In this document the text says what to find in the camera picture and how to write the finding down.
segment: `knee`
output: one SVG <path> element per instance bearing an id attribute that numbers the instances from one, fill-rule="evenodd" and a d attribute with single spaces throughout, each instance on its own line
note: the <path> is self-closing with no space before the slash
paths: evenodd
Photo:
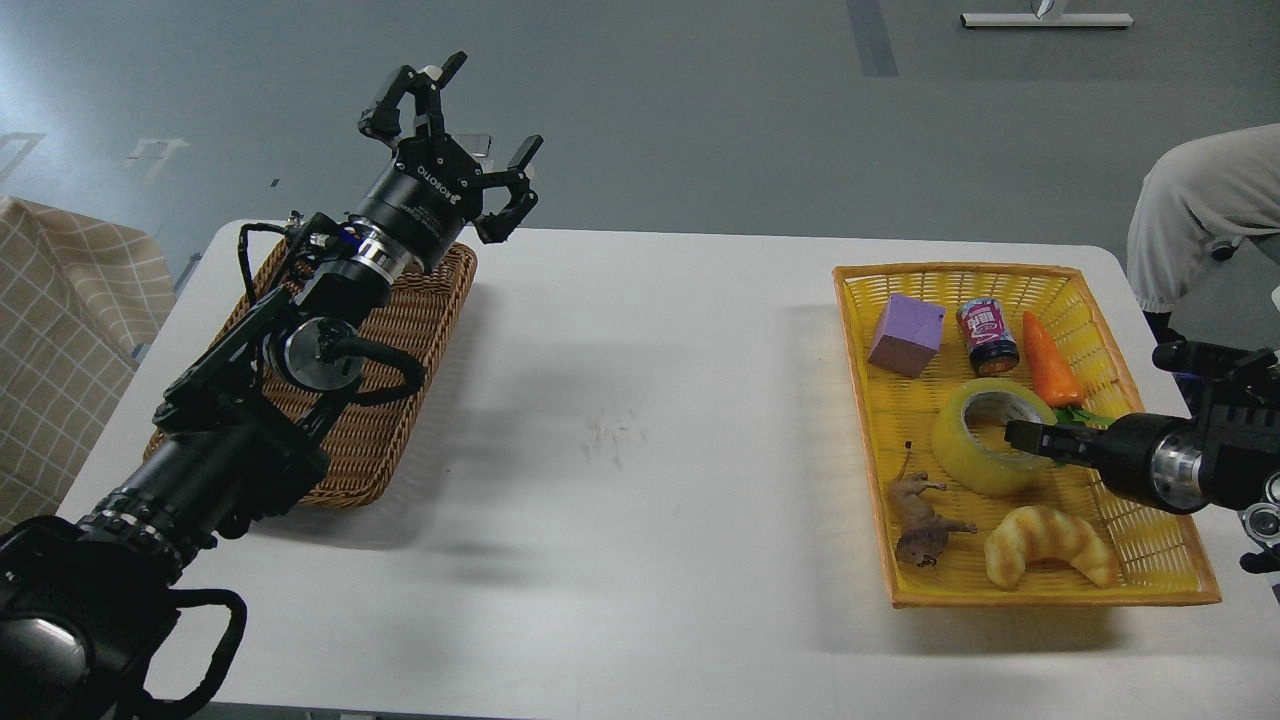
<path id="1" fill-rule="evenodd" d="M 1165 199 L 1185 199 L 1213 182 L 1213 155 L 1198 141 L 1185 142 L 1161 155 L 1147 173 L 1147 192 Z"/>
<path id="2" fill-rule="evenodd" d="M 1166 200 L 1185 202 L 1224 181 L 1229 152 L 1216 137 L 1184 142 L 1161 155 L 1147 174 L 1147 191 Z"/>

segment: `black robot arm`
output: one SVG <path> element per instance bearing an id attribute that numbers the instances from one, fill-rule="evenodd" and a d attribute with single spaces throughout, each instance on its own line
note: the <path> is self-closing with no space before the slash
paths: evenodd
<path id="1" fill-rule="evenodd" d="M 244 632 L 247 611 L 230 591 L 172 585 L 216 536 L 237 538 L 280 515 L 329 469 L 320 448 L 349 404 L 403 400 L 424 383 L 411 355 L 361 338 L 369 314 L 390 300 L 399 273 L 431 270 L 471 222 L 485 241 L 506 240 L 536 202 L 525 168 L 541 138 L 525 141 L 507 170 L 486 176 L 448 133 L 439 91 L 462 65 L 404 67 L 360 118 L 361 133 L 392 147 L 392 163 L 346 222 L 294 215 L 285 227 L 241 231 L 248 310 L 164 393 L 152 421 L 166 441 L 78 523 L 42 516 L 0 538 L 0 717 L 187 717 L 218 691 Z M 415 101 L 415 135 L 399 136 L 399 101 Z M 512 188 L 481 224 L 483 191 Z M 248 232 L 284 234 L 287 250 L 257 299 Z M 283 283 L 303 284 L 292 296 Z M 397 369 L 399 386 L 361 391 L 366 361 Z M 261 393 L 273 372 L 316 393 L 292 421 Z M 205 678 L 187 697 L 159 701 L 143 682 L 180 610 L 229 611 Z"/>
<path id="2" fill-rule="evenodd" d="M 1111 492 L 1175 514 L 1235 510 L 1261 552 L 1251 573 L 1280 570 L 1280 364 L 1272 350 L 1204 342 L 1156 347 L 1152 363 L 1180 375 L 1192 416 L 1133 413 L 1106 429 L 1011 420 L 1024 452 L 1094 468 Z"/>

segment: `toy carrot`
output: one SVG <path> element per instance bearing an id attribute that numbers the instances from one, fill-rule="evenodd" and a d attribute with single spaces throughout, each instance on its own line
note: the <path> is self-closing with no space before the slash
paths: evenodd
<path id="1" fill-rule="evenodd" d="M 1023 313 L 1023 347 L 1027 350 L 1027 364 L 1032 370 L 1032 386 L 1041 400 L 1050 407 L 1084 404 L 1084 387 L 1062 359 L 1053 337 L 1029 311 Z"/>

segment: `soda can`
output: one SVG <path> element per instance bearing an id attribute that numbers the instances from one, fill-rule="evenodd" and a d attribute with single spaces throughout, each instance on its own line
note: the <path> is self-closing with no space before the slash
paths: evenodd
<path id="1" fill-rule="evenodd" d="M 1007 373 L 1018 365 L 1018 343 L 1009 332 L 998 300 L 974 297 L 956 309 L 956 323 L 969 348 L 969 364 L 978 377 Z"/>

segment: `metal bracket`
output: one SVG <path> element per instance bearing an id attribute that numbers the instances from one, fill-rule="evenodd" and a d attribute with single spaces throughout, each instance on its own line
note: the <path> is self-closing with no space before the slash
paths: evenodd
<path id="1" fill-rule="evenodd" d="M 1133 24 L 1129 13 L 1068 13 L 1069 0 L 1033 0 L 1030 13 L 961 13 L 968 28 L 1037 27 L 1125 29 Z"/>

